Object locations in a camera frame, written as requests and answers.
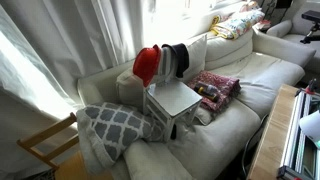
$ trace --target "chair backrest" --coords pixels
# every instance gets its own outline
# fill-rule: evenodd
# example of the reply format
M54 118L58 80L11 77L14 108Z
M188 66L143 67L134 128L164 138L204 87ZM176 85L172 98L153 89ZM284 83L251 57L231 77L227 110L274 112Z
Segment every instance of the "chair backrest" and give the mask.
M77 121L76 116L71 113L69 117L66 119L59 121L52 126L44 129L31 137L22 138L17 141L17 144L21 146L23 149L28 151L29 153L36 156L38 159L46 163L47 165L51 166L53 169L58 169L59 165L53 162L52 160L77 144L79 142L78 134L74 135L70 139L68 139L64 144L58 146L56 149L52 150L51 152L45 154L39 150L39 148L35 147L36 145L40 144L44 140L52 137L53 135L61 132L62 130L71 126L74 122Z
M292 29L290 33L307 35L310 32L313 22L303 19L301 15L309 10L320 11L320 2L306 1L292 18Z

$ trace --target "wooden chair rail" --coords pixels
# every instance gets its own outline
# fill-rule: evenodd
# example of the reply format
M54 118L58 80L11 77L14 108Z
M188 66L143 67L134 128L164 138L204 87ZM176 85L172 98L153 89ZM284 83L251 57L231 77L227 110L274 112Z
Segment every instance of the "wooden chair rail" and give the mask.
M70 125L72 125L74 122L77 121L76 116L73 113L70 113L70 116L60 122L57 122L50 126L47 129L44 129L31 137L19 139L17 141L17 144L21 146L26 151L30 152L34 156L36 156L38 159L43 161L44 163L51 166L53 169L58 169L58 165L52 161L55 157L59 156L61 153L69 149L70 147L74 146L79 142L78 134L74 135L70 139L68 139L64 144L58 146L56 149L51 151L48 154L44 154L39 149L37 149L37 144L43 142L44 140L48 139L49 137L59 133L60 131L66 129Z

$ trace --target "wooden chair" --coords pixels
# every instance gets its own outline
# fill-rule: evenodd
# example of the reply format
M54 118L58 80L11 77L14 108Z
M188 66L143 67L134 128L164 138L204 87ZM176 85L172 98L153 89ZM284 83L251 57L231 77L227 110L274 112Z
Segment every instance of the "wooden chair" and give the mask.
M56 180L112 180L112 175L108 170L99 175L88 174L80 151L76 152L74 155L72 155L70 158L59 165L53 161L54 158L79 142L79 137L77 134L68 139L64 144L58 146L56 149L47 154L41 152L38 148L35 147L44 140L68 128L76 121L76 116L71 113L69 117L53 124L47 129L44 129L30 137L19 139L17 141L17 144L47 165L49 165L53 170L55 170L54 175Z

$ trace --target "sunlight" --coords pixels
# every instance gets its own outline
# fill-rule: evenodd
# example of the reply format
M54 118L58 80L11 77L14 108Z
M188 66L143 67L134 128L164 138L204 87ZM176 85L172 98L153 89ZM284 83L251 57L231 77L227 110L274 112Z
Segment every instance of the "sunlight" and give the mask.
M47 78L0 31L0 52L3 54L0 77L5 89L59 119L74 112L56 92Z

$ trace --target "red cap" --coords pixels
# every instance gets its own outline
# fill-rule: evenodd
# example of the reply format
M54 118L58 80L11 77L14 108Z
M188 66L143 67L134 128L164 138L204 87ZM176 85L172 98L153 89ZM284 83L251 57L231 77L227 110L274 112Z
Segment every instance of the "red cap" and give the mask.
M136 57L133 64L133 74L143 81L147 87L156 73L160 61L161 51L157 45L152 48L143 48Z

